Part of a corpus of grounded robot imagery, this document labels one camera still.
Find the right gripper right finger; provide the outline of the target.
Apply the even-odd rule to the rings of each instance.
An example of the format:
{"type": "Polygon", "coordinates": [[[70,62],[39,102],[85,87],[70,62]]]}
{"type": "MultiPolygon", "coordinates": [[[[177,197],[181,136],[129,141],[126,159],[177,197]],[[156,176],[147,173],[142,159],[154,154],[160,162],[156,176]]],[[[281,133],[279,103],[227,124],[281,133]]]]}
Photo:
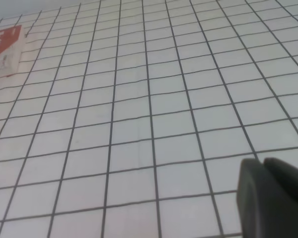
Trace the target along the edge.
{"type": "Polygon", "coordinates": [[[277,158],[265,158],[263,164],[283,190],[298,202],[298,168],[277,158]]]}

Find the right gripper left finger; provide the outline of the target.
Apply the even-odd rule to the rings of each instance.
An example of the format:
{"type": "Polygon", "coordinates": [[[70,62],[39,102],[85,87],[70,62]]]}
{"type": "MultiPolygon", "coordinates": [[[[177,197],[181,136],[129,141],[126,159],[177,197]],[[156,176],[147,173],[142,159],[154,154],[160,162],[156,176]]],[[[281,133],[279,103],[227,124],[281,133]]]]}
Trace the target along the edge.
{"type": "Polygon", "coordinates": [[[244,238],[298,238],[298,202],[263,163],[242,160],[236,201],[244,238]]]}

